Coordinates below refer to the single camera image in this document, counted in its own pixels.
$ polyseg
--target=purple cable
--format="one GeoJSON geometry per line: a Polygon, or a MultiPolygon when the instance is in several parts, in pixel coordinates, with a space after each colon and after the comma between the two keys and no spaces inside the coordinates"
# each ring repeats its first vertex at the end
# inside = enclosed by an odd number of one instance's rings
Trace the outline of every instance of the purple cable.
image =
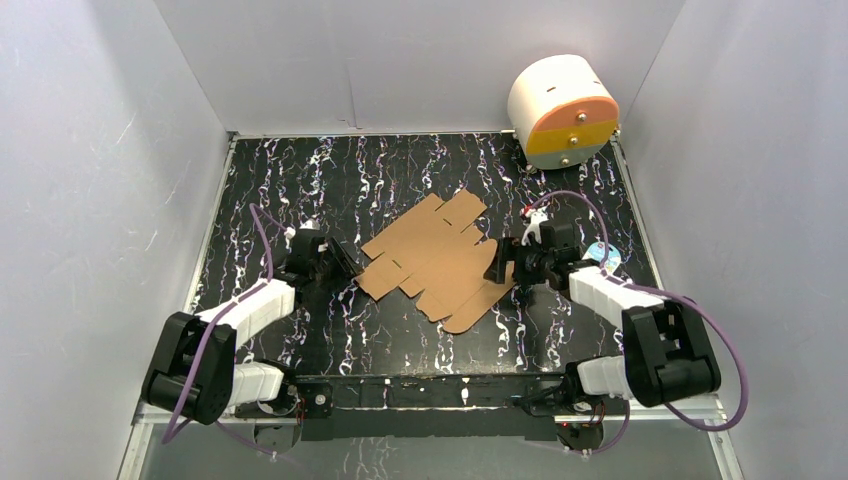
{"type": "Polygon", "coordinates": [[[621,428],[618,430],[618,433],[615,434],[615,437],[613,437],[610,443],[599,447],[597,450],[592,450],[592,453],[604,453],[614,447],[615,444],[621,440],[621,437],[624,436],[624,431],[627,430],[628,425],[630,425],[630,402],[624,402],[624,422],[621,424],[621,428]]]}
{"type": "Polygon", "coordinates": [[[233,429],[224,425],[223,423],[219,422],[218,420],[215,420],[215,425],[217,425],[218,428],[221,429],[221,431],[223,431],[224,433],[226,433],[230,437],[234,438],[235,440],[237,440],[239,443],[241,443],[242,445],[244,445],[246,447],[250,447],[254,450],[262,452],[265,455],[273,456],[275,453],[277,453],[274,450],[271,450],[270,448],[262,447],[262,446],[258,445],[256,442],[251,442],[250,440],[242,437],[241,435],[236,433],[233,429]]]}
{"type": "MultiPolygon", "coordinates": [[[[256,224],[256,228],[259,229],[259,236],[262,238],[262,244],[265,247],[265,261],[268,265],[268,281],[271,281],[274,278],[274,265],[273,265],[273,256],[271,254],[271,243],[268,242],[268,236],[265,235],[265,229],[262,228],[262,223],[259,221],[259,215],[257,214],[256,204],[251,203],[249,205],[250,214],[253,216],[253,222],[256,224]]],[[[282,225],[279,222],[274,222],[278,226],[282,228],[282,225]]],[[[251,288],[247,292],[242,295],[236,297],[238,302],[247,300],[250,296],[256,294],[258,291],[265,288],[268,285],[267,283],[263,283],[261,285],[257,285],[254,288],[251,288]]],[[[206,326],[206,329],[203,330],[203,335],[200,337],[200,342],[197,344],[197,351],[194,354],[194,360],[191,362],[191,367],[188,371],[188,376],[186,376],[185,384],[183,385],[183,389],[180,392],[180,396],[177,399],[177,404],[174,407],[174,413],[171,415],[171,419],[168,420],[168,426],[165,428],[165,434],[162,436],[162,444],[167,445],[177,436],[186,425],[191,422],[190,419],[186,419],[179,426],[177,426],[177,420],[180,418],[180,413],[182,413],[183,408],[185,407],[185,403],[188,400],[188,393],[191,389],[191,386],[194,384],[194,379],[197,377],[197,370],[200,368],[200,359],[203,358],[203,352],[206,350],[206,345],[209,343],[209,338],[212,336],[212,330],[215,329],[215,325],[224,318],[224,315],[230,313],[233,308],[236,307],[238,303],[234,300],[230,300],[230,302],[218,312],[215,317],[212,318],[212,321],[209,322],[209,325],[206,326]]],[[[253,442],[246,440],[246,442],[255,445],[253,442]]],[[[257,445],[257,450],[265,452],[261,447],[257,445]]]]}
{"type": "MultiPolygon", "coordinates": [[[[724,332],[724,330],[718,325],[718,323],[716,323],[715,320],[713,320],[713,318],[709,314],[707,314],[707,312],[704,311],[703,308],[701,308],[698,304],[696,304],[692,300],[689,300],[688,298],[684,297],[683,295],[678,295],[676,293],[672,293],[672,292],[669,292],[669,291],[666,291],[666,290],[661,290],[661,289],[658,289],[658,288],[645,287],[645,286],[642,286],[642,285],[636,285],[634,283],[626,283],[624,280],[622,280],[622,279],[620,279],[620,278],[618,278],[618,277],[616,277],[612,274],[609,274],[607,272],[606,268],[604,268],[604,265],[606,264],[607,259],[609,258],[609,252],[610,252],[609,236],[607,235],[607,227],[606,227],[606,225],[604,225],[604,219],[603,219],[603,217],[601,217],[600,211],[597,209],[597,207],[595,207],[595,205],[588,198],[586,198],[585,195],[582,195],[582,194],[577,193],[577,192],[573,192],[571,190],[556,190],[556,191],[550,192],[546,195],[543,195],[541,198],[539,198],[538,200],[536,200],[535,202],[530,204],[530,207],[531,208],[537,208],[539,206],[539,204],[541,204],[545,200],[548,200],[548,199],[555,197],[557,195],[566,195],[566,196],[569,196],[569,197],[577,198],[578,200],[585,203],[589,207],[589,209],[595,214],[595,216],[598,217],[598,223],[601,225],[601,236],[602,236],[603,241],[604,241],[604,256],[601,258],[601,262],[600,262],[600,265],[599,265],[602,275],[604,275],[606,278],[613,281],[614,283],[617,283],[619,285],[623,285],[625,288],[629,288],[631,290],[636,290],[636,291],[648,293],[648,294],[651,294],[651,295],[667,297],[667,298],[670,298],[670,299],[672,299],[676,302],[682,303],[682,304],[686,305],[687,307],[691,308],[698,315],[700,315],[701,318],[703,318],[704,321],[707,322],[710,325],[710,327],[712,327],[713,330],[715,330],[716,334],[718,334],[718,337],[721,339],[722,342],[724,342],[724,345],[727,347],[727,350],[730,352],[730,356],[731,356],[731,358],[733,358],[733,363],[736,365],[736,370],[739,372],[739,390],[740,390],[739,407],[737,407],[736,413],[733,415],[733,417],[730,418],[730,420],[728,420],[727,422],[725,422],[721,425],[707,425],[703,421],[698,421],[698,420],[687,417],[686,415],[683,414],[683,412],[676,409],[670,403],[665,404],[666,408],[668,408],[672,413],[674,413],[677,416],[677,418],[683,420],[688,425],[691,425],[691,426],[693,426],[693,427],[695,427],[699,430],[704,430],[704,431],[707,431],[707,432],[723,432],[725,430],[729,430],[729,429],[733,428],[734,426],[736,426],[736,424],[738,424],[742,420],[742,417],[745,415],[745,412],[748,410],[748,395],[749,395],[748,394],[748,373],[745,369],[745,364],[744,364],[744,362],[742,362],[742,358],[739,355],[739,351],[736,350],[736,346],[733,344],[733,342],[730,341],[730,338],[727,336],[727,334],[724,332]]],[[[627,426],[627,422],[625,422],[624,425],[622,425],[622,429],[619,432],[619,435],[621,435],[624,432],[624,427],[626,427],[626,426],[627,426]]],[[[613,445],[613,442],[610,442],[610,444],[607,447],[602,447],[602,448],[606,449],[606,448],[608,448],[612,445],[613,445]]],[[[596,453],[600,453],[600,452],[601,452],[601,449],[596,450],[596,453]]]]}
{"type": "Polygon", "coordinates": [[[253,215],[253,223],[256,224],[256,229],[259,230],[259,236],[262,238],[262,245],[265,246],[265,263],[268,267],[268,281],[274,279],[274,256],[271,254],[271,243],[268,241],[268,236],[265,234],[265,229],[262,228],[262,222],[259,221],[259,214],[256,213],[257,207],[255,203],[248,205],[250,214],[253,215]]]}
{"type": "Polygon", "coordinates": [[[278,222],[276,218],[272,217],[270,213],[266,212],[265,210],[262,210],[261,208],[257,208],[256,211],[261,213],[262,215],[265,215],[265,218],[267,218],[269,222],[273,223],[280,230],[286,229],[286,227],[284,227],[282,223],[278,222]]]}

